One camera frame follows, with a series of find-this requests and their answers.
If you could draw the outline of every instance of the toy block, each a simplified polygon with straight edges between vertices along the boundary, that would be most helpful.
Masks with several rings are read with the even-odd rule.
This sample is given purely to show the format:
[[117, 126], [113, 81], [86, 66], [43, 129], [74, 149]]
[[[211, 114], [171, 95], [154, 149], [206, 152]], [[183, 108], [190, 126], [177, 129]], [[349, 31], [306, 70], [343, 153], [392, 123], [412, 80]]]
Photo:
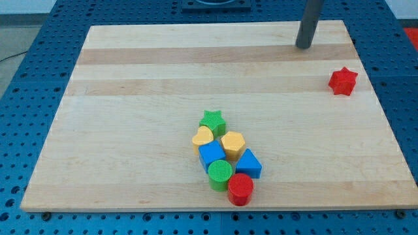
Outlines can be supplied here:
[[217, 140], [200, 146], [199, 153], [202, 166], [206, 173], [208, 173], [210, 163], [216, 160], [226, 159], [225, 152], [223, 151], [221, 144], [219, 144]]
[[209, 129], [209, 127], [199, 127], [197, 129], [197, 134], [191, 139], [193, 143], [193, 151], [195, 155], [199, 154], [199, 147], [214, 141], [214, 134]]
[[210, 187], [215, 191], [226, 191], [232, 174], [233, 167], [227, 161], [217, 160], [212, 162], [208, 169]]
[[222, 136], [221, 145], [228, 161], [237, 161], [246, 150], [246, 141], [241, 133], [228, 131]]
[[261, 163], [254, 156], [253, 152], [246, 149], [235, 167], [236, 173], [247, 174], [251, 178], [258, 179], [261, 175]]
[[246, 174], [237, 173], [228, 182], [228, 199], [235, 206], [245, 206], [251, 200], [253, 180]]
[[221, 111], [211, 112], [205, 110], [199, 126], [209, 127], [214, 134], [214, 138], [217, 138], [225, 134], [227, 124], [221, 116]]
[[356, 72], [351, 72], [346, 67], [342, 70], [333, 72], [328, 85], [332, 88], [334, 95], [351, 95], [355, 86], [355, 79], [359, 75]]

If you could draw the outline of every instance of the green cylinder block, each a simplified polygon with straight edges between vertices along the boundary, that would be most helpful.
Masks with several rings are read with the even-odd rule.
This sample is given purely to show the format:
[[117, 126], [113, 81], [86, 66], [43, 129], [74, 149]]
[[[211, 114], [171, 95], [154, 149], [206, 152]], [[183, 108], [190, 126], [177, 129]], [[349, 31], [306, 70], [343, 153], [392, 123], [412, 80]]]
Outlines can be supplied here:
[[212, 162], [208, 169], [210, 187], [215, 191], [226, 191], [232, 174], [233, 167], [227, 161], [217, 160]]

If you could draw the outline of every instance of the blue block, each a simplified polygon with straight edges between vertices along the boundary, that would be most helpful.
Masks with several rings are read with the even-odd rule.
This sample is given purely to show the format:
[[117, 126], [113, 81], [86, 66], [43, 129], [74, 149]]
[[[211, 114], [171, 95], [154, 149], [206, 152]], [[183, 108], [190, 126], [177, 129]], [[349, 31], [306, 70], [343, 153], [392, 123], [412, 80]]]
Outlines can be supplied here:
[[263, 166], [261, 166], [253, 152], [246, 149], [236, 164], [235, 173], [244, 173], [253, 179], [258, 179], [260, 178], [262, 168]]
[[217, 140], [210, 142], [199, 147], [200, 159], [204, 171], [208, 173], [210, 163], [217, 160], [226, 160], [225, 152], [223, 151], [221, 144]]

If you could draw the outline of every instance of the blue pegboard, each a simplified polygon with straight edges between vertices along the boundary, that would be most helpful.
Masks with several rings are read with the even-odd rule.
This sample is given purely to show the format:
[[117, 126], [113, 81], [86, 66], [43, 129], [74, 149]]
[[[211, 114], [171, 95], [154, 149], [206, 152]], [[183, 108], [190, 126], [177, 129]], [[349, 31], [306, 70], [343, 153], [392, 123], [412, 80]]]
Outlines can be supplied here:
[[[304, 1], [181, 13], [177, 1], [57, 0], [0, 101], [0, 234], [418, 234], [418, 210], [252, 213], [40, 213], [19, 209], [91, 25], [300, 20]], [[343, 20], [418, 180], [418, 54], [383, 0], [325, 1]]]

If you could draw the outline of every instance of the red cylinder block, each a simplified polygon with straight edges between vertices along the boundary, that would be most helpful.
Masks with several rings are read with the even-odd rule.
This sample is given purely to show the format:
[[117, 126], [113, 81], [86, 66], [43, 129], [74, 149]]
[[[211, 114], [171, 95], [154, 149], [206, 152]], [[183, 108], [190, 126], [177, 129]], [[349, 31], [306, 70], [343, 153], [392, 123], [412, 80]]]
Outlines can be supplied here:
[[233, 175], [228, 182], [228, 199], [235, 206], [245, 206], [251, 200], [253, 180], [243, 173]]

